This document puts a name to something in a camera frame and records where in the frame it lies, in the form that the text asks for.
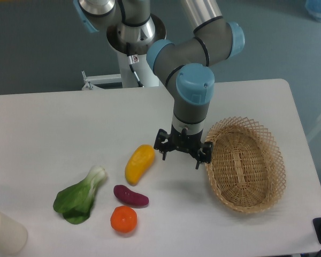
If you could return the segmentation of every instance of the metal stand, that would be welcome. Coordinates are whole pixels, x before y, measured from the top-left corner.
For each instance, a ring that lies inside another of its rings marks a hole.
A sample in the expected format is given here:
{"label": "metal stand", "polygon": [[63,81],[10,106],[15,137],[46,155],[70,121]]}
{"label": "metal stand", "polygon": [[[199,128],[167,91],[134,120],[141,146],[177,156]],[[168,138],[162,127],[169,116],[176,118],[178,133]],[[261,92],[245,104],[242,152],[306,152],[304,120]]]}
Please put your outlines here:
{"label": "metal stand", "polygon": [[120,74],[87,77],[85,71],[82,71],[82,76],[83,76],[83,81],[85,83],[85,85],[82,87],[82,90],[104,89],[96,85],[102,86],[102,85],[111,84],[111,83],[121,83]]}

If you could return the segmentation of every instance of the gray floor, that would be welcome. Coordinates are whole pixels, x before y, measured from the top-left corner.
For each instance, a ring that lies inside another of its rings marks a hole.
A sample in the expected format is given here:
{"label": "gray floor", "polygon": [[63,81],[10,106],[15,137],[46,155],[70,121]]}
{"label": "gray floor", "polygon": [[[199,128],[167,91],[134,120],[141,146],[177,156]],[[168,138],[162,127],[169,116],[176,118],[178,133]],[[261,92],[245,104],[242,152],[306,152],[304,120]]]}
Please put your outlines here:
{"label": "gray floor", "polygon": [[[308,133],[321,113],[321,23],[308,15],[305,0],[217,2],[225,19],[243,28],[246,45],[238,56],[212,67],[216,82],[287,80]],[[179,1],[151,4],[168,39],[179,43],[193,36]],[[0,95],[80,90],[82,70],[119,73],[105,32],[89,34],[72,1],[0,3]],[[321,133],[310,149],[321,181]]]}

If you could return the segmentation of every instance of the blue object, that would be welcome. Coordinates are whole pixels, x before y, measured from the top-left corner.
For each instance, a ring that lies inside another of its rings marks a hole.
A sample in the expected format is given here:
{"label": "blue object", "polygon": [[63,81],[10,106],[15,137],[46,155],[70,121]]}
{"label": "blue object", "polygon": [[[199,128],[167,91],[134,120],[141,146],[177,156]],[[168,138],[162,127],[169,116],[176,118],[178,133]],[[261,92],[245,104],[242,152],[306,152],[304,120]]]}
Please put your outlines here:
{"label": "blue object", "polygon": [[180,96],[193,105],[210,102],[214,94],[214,73],[199,63],[182,67],[176,77],[176,88]]}
{"label": "blue object", "polygon": [[232,50],[230,53],[230,57],[237,55],[242,51],[245,46],[245,35],[242,28],[239,27],[238,23],[236,22],[228,22],[231,27],[232,34],[233,34],[233,43],[232,43]]}
{"label": "blue object", "polygon": [[90,33],[96,33],[98,32],[98,30],[93,26],[93,24],[91,24],[91,22],[87,19],[87,17],[85,16],[85,14],[83,13],[81,7],[80,7],[80,4],[78,2],[78,0],[74,0],[73,1],[73,4],[76,8],[76,11],[78,13],[78,15],[80,16],[84,26],[87,28],[87,30],[90,32]]}
{"label": "blue object", "polygon": [[168,44],[173,44],[170,40],[160,39],[152,44],[146,54],[146,61],[149,64],[152,71],[154,71],[155,61],[159,52]]}
{"label": "blue object", "polygon": [[307,0],[305,8],[310,15],[321,22],[321,0]]}

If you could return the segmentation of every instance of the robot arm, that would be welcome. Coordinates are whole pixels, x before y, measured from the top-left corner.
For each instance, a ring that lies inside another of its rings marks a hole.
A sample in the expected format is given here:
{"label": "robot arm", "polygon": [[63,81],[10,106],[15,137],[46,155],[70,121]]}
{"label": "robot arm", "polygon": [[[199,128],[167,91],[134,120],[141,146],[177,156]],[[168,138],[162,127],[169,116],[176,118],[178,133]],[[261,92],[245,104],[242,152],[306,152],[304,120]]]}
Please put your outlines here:
{"label": "robot arm", "polygon": [[150,14],[149,0],[79,0],[79,4],[96,28],[110,26],[107,37],[116,51],[146,54],[151,69],[143,68],[139,74],[153,73],[173,96],[171,132],[160,129],[154,145],[163,159],[167,152],[178,150],[195,158],[197,169],[200,163],[210,163],[213,144],[201,143],[215,82],[208,66],[243,49],[244,34],[238,24],[225,22],[216,0],[181,0],[195,36],[176,46],[164,39],[164,25]]}
{"label": "robot arm", "polygon": [[201,143],[214,75],[207,67],[239,53],[244,46],[242,29],[227,24],[215,0],[182,0],[195,37],[175,46],[169,40],[155,42],[147,53],[154,74],[174,97],[171,133],[159,130],[155,149],[163,154],[178,150],[200,163],[210,163],[213,145]]}

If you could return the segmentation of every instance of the orange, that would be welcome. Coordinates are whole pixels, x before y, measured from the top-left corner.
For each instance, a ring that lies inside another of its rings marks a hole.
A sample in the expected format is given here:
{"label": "orange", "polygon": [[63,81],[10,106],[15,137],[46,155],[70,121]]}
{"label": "orange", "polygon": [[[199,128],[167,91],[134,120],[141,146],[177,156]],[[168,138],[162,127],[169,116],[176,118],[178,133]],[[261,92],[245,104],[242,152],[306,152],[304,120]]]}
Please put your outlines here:
{"label": "orange", "polygon": [[121,233],[129,233],[137,226],[137,213],[129,206],[115,208],[111,216],[111,226]]}

